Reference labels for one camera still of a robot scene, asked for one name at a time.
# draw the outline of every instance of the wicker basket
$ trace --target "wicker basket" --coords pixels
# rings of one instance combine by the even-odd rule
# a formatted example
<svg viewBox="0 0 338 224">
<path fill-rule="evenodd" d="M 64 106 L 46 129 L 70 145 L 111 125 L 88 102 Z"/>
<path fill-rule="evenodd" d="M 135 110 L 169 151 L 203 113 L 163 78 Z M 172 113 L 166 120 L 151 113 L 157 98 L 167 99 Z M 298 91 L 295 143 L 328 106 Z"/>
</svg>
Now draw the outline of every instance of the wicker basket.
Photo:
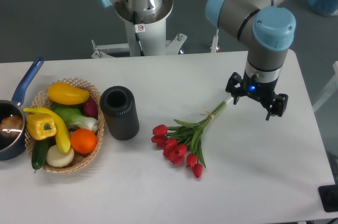
<svg viewBox="0 0 338 224">
<path fill-rule="evenodd" d="M 54 172 L 54 173 L 69 173 L 71 171 L 75 171 L 75 170 L 80 169 L 81 167 L 85 166 L 88 162 L 90 162 L 100 149 L 100 146 L 101 146 L 101 143 L 102 143 L 102 138 L 103 138 L 103 135 L 104 135 L 104 125 L 105 125 L 105 119 L 104 119 L 103 113 L 102 113 L 101 108 L 100 108 L 101 94 L 95 88 L 95 86 L 93 86 L 92 84 L 90 84 L 87 81 L 84 81 L 84 80 L 78 79 L 78 78 L 63 79 L 62 82 L 66 82 L 66 83 L 73 85 L 75 87 L 89 91 L 90 95 L 96 101 L 96 103 L 98 105 L 98 110 L 99 110 L 98 130 L 96 132 L 97 145 L 96 145 L 94 151 L 91 152 L 90 154 L 84 155 L 84 154 L 74 152 L 75 155 L 74 155 L 73 161 L 65 167 L 61 167 L 61 168 L 52 167 L 52 166 L 48 165 L 48 163 L 46 162 L 45 165 L 42 168 L 44 170 L 46 170 L 47 172 Z M 53 104 L 53 101 L 48 97 L 48 88 L 46 88 L 46 89 L 40 91 L 39 94 L 35 97 L 31 107 L 32 108 L 34 108 L 34 107 L 50 108 L 52 106 L 52 104 Z M 30 158 L 32 158 L 32 150 L 33 150 L 34 142 L 35 142 L 35 140 L 31 137 L 31 134 L 26 129 L 26 132 L 25 132 L 25 147 L 26 147 L 26 152 L 28 153 Z"/>
</svg>

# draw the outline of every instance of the robotic arm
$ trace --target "robotic arm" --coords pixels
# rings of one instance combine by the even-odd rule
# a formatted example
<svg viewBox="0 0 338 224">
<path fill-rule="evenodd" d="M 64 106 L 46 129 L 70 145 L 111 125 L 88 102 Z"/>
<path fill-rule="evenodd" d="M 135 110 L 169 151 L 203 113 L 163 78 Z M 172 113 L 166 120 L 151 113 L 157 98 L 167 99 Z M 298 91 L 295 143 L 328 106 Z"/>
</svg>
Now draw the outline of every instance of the robotic arm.
<svg viewBox="0 0 338 224">
<path fill-rule="evenodd" d="M 173 0 L 98 1 L 103 7 L 114 4 L 125 22 L 130 56 L 165 55 L 166 18 L 172 11 Z"/>
<path fill-rule="evenodd" d="M 262 104 L 270 116 L 281 117 L 288 96 L 275 94 L 288 48 L 292 44 L 296 20 L 285 8 L 285 0 L 208 0 L 207 19 L 248 47 L 243 78 L 234 72 L 226 92 L 234 97 L 248 96 Z"/>
</svg>

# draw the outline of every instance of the tulip flower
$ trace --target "tulip flower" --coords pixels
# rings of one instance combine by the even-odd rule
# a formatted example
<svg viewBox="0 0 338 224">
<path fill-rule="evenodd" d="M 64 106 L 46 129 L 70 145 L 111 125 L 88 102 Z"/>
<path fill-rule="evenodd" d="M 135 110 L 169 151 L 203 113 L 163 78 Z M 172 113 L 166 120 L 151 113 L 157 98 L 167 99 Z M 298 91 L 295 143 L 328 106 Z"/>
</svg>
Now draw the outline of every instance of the tulip flower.
<svg viewBox="0 0 338 224">
<path fill-rule="evenodd" d="M 178 145 L 178 142 L 175 138 L 170 138 L 168 139 L 166 142 L 165 142 L 165 145 L 166 146 L 177 146 Z"/>
<path fill-rule="evenodd" d="M 175 148 L 174 151 L 177 155 L 184 156 L 187 153 L 188 149 L 187 149 L 186 145 L 180 144 Z"/>
<path fill-rule="evenodd" d="M 178 158 L 175 161 L 173 161 L 173 164 L 178 165 L 182 163 L 183 161 L 184 161 L 184 156 L 178 156 Z"/>
<path fill-rule="evenodd" d="M 163 136 L 153 136 L 152 137 L 152 142 L 157 144 L 158 148 L 164 148 L 165 147 L 165 142 L 166 142 L 167 138 L 163 135 Z"/>
<path fill-rule="evenodd" d="M 203 167 L 205 167 L 202 153 L 202 134 L 216 113 L 231 100 L 232 97 L 229 96 L 226 101 L 221 102 L 212 112 L 207 111 L 207 118 L 198 123 L 174 119 L 178 126 L 156 126 L 153 129 L 152 142 L 156 143 L 158 147 L 164 148 L 163 155 L 175 165 L 182 163 L 185 159 L 185 154 L 190 151 L 191 153 L 186 157 L 186 166 L 192 169 L 196 178 L 200 178 Z"/>
<path fill-rule="evenodd" d="M 198 158 L 194 154 L 188 154 L 186 157 L 186 166 L 192 168 L 198 161 Z"/>
<path fill-rule="evenodd" d="M 175 153 L 175 151 L 172 151 L 170 154 L 169 154 L 169 161 L 170 162 L 174 162 L 178 159 L 179 155 L 177 153 Z"/>
<path fill-rule="evenodd" d="M 169 155 L 172 151 L 174 151 L 176 148 L 175 145 L 166 145 L 164 147 L 164 150 L 163 150 L 163 155 L 166 157 L 166 158 L 169 158 Z"/>
<path fill-rule="evenodd" d="M 153 129 L 153 134 L 155 136 L 163 136 L 166 135 L 168 132 L 168 129 L 165 125 L 158 125 Z"/>
<path fill-rule="evenodd" d="M 196 163 L 193 167 L 192 167 L 192 172 L 194 173 L 194 176 L 196 178 L 200 178 L 202 175 L 202 171 L 203 171 L 203 165 L 201 163 Z"/>
</svg>

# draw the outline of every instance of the yellow squash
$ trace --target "yellow squash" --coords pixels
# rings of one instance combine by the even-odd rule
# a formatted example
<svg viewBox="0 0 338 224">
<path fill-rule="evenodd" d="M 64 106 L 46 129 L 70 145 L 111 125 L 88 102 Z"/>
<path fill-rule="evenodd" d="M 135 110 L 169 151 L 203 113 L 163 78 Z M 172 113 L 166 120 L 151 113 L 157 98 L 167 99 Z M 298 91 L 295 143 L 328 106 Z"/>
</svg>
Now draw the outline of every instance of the yellow squash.
<svg viewBox="0 0 338 224">
<path fill-rule="evenodd" d="M 57 133 L 55 134 L 55 141 L 57 142 L 58 149 L 63 154 L 66 154 L 69 151 L 70 149 L 69 132 L 67 130 L 64 121 L 58 114 L 45 107 L 24 108 L 23 112 L 31 114 L 46 113 L 51 115 L 57 128 Z"/>
<path fill-rule="evenodd" d="M 57 82 L 49 87 L 48 96 L 59 104 L 75 105 L 87 101 L 89 92 L 65 82 Z"/>
</svg>

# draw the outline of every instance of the saucepan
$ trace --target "saucepan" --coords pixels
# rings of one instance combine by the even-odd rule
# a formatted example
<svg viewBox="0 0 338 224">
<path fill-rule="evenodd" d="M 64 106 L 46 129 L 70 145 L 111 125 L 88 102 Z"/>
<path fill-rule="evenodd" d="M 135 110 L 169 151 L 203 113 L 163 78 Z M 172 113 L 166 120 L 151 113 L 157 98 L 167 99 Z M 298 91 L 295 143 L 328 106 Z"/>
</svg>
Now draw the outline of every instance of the saucepan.
<svg viewBox="0 0 338 224">
<path fill-rule="evenodd" d="M 25 150 L 25 114 L 20 106 L 27 87 L 44 60 L 37 58 L 16 87 L 12 100 L 0 100 L 0 161 L 17 157 Z"/>
</svg>

